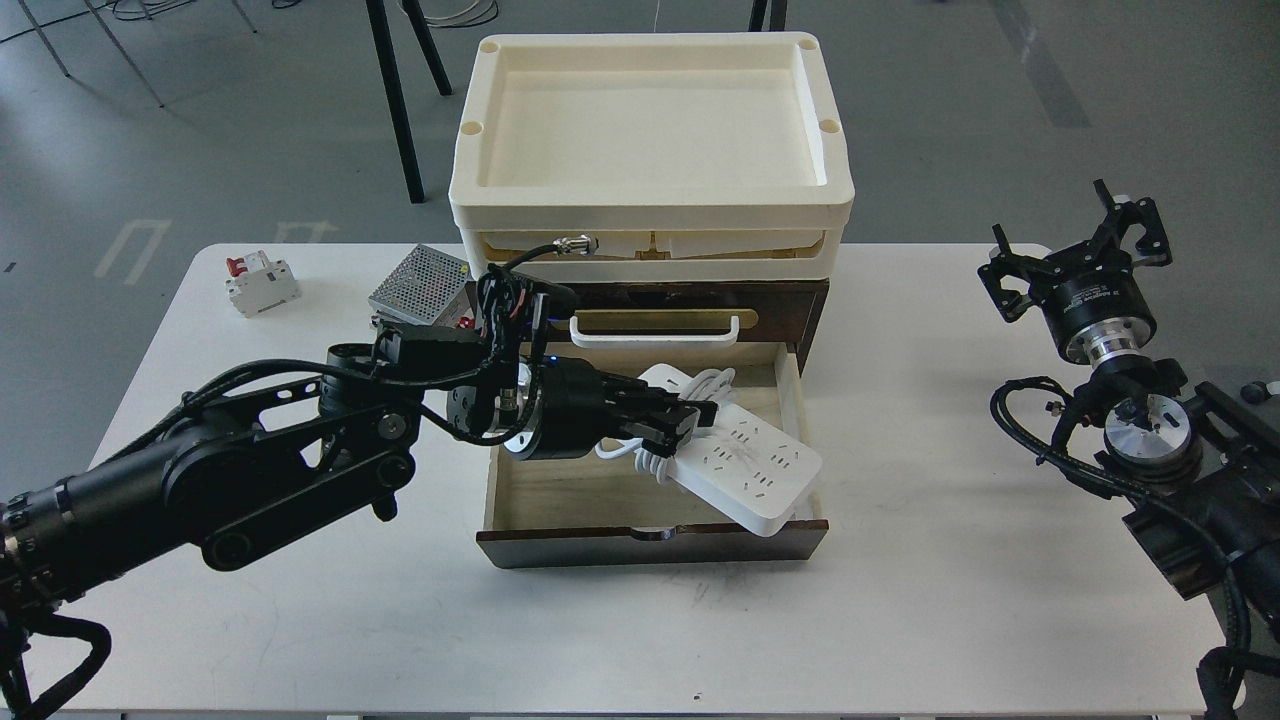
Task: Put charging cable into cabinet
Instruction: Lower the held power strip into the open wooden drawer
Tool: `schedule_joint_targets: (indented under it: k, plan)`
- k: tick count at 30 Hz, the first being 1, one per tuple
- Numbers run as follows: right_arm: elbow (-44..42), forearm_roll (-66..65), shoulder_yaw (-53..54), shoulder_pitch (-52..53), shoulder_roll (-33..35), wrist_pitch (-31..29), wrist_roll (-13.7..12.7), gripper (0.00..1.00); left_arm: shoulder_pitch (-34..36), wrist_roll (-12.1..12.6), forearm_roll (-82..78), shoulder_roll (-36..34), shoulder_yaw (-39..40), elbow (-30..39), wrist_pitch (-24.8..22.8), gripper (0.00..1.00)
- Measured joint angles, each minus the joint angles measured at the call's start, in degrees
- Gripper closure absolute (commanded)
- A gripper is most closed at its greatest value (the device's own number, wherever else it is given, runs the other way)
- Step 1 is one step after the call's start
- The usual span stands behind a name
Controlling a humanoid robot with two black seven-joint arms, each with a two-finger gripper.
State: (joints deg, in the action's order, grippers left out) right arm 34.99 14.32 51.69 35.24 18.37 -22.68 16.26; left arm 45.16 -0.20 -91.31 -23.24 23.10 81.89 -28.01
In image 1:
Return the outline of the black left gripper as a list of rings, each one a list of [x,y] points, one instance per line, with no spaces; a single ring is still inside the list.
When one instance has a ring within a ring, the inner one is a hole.
[[[506,441],[506,450],[518,461],[575,459],[612,438],[621,446],[600,446],[600,457],[636,448],[671,457],[696,427],[712,427],[717,411],[713,401],[681,398],[635,377],[599,372],[582,359],[561,357],[540,366],[532,419]]]

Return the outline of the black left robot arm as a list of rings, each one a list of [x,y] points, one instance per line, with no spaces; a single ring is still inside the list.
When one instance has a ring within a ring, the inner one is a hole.
[[[188,392],[154,428],[78,475],[3,505],[3,697],[46,719],[111,650],[109,630],[58,612],[182,544],[233,571],[362,507],[383,521],[413,477],[422,421],[454,439],[525,438],[520,459],[573,459],[602,439],[669,457],[718,405],[547,348],[576,293],[492,265],[475,329],[383,320],[325,363],[270,359]]]

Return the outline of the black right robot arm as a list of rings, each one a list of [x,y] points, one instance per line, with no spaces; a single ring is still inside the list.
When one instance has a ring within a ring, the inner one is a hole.
[[[1254,382],[1234,400],[1203,382],[1181,395],[1174,359],[1144,347],[1157,323],[1134,278],[1166,266],[1172,249],[1152,199],[1094,191],[1105,217],[1080,243],[1043,258],[1012,250],[1002,227],[978,275],[1002,319],[1038,307],[1059,356],[1091,368],[1066,391],[1036,375],[992,395],[996,425],[1071,484],[1132,505],[1124,521],[1165,580],[1185,600],[1226,597],[1225,643],[1196,670],[1207,719],[1233,719],[1247,673],[1277,675],[1277,660],[1251,648],[1251,618],[1277,632],[1279,441],[1251,411],[1277,395]]]

